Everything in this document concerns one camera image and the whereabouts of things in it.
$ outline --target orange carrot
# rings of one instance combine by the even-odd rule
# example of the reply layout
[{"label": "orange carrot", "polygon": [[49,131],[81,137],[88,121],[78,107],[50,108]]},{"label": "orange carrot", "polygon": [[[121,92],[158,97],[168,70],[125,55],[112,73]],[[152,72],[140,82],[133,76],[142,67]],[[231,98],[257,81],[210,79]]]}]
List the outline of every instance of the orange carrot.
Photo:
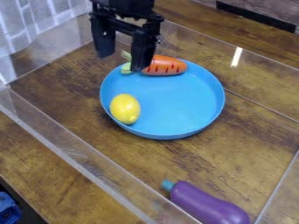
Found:
[{"label": "orange carrot", "polygon": [[[129,60],[129,53],[122,52],[122,56]],[[130,63],[126,63],[121,68],[122,74],[129,74]],[[186,70],[186,64],[172,57],[156,54],[150,65],[141,70],[146,75],[174,75],[181,74]]]}]

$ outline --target transparent acrylic box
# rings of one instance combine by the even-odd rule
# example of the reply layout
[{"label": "transparent acrylic box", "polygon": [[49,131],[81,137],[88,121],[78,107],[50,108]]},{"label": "transparent acrylic box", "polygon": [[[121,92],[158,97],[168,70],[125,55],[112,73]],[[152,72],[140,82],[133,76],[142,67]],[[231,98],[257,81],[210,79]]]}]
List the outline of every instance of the transparent acrylic box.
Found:
[{"label": "transparent acrylic box", "polygon": [[297,223],[297,69],[168,21],[161,31],[157,52],[206,68],[225,88],[223,113],[196,136],[154,141],[113,124],[98,86],[129,38],[97,59],[86,15],[12,56],[20,78],[1,86],[1,111],[145,223],[198,223],[166,199],[164,179],[231,201],[252,223]]}]

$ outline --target wooden table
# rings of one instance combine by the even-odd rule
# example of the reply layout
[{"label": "wooden table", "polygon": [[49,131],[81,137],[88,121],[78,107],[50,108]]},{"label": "wooden table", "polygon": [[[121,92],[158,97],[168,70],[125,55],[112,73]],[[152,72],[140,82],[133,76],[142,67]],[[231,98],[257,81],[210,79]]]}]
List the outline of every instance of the wooden table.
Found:
[{"label": "wooden table", "polygon": [[[297,36],[188,1],[161,0],[156,9],[170,21],[297,67]],[[164,193],[162,179],[185,179],[240,205],[253,221],[297,150],[297,76],[272,75],[275,69],[285,74],[287,68],[271,67],[265,59],[253,57],[231,71],[220,63],[231,60],[235,48],[228,46],[214,55],[216,42],[204,37],[193,41],[192,35],[188,32],[188,45],[174,42],[166,52],[189,57],[185,48],[192,51],[201,46],[192,59],[217,75],[228,90],[217,124],[197,136],[152,141],[110,122],[98,105],[98,85],[124,60],[113,56],[100,61],[92,44],[17,80],[12,90],[156,191]],[[170,45],[174,37],[164,41]],[[28,51],[13,59],[30,67],[25,55]],[[240,79],[240,71],[252,75]],[[4,114],[0,132],[2,177],[49,223],[141,223]]]}]

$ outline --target blue bowl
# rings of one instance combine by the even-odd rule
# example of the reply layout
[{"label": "blue bowl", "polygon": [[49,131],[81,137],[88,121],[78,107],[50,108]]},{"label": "blue bowl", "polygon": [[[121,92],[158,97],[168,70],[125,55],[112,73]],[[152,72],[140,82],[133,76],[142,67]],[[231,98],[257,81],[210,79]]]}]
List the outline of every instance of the blue bowl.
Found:
[{"label": "blue bowl", "polygon": [[[116,124],[134,135],[157,140],[188,137],[217,118],[225,95],[216,77],[198,65],[185,61],[188,69],[173,76],[121,74],[118,66],[100,87],[100,102]],[[130,94],[138,101],[137,121],[125,125],[109,113],[114,96]]]}]

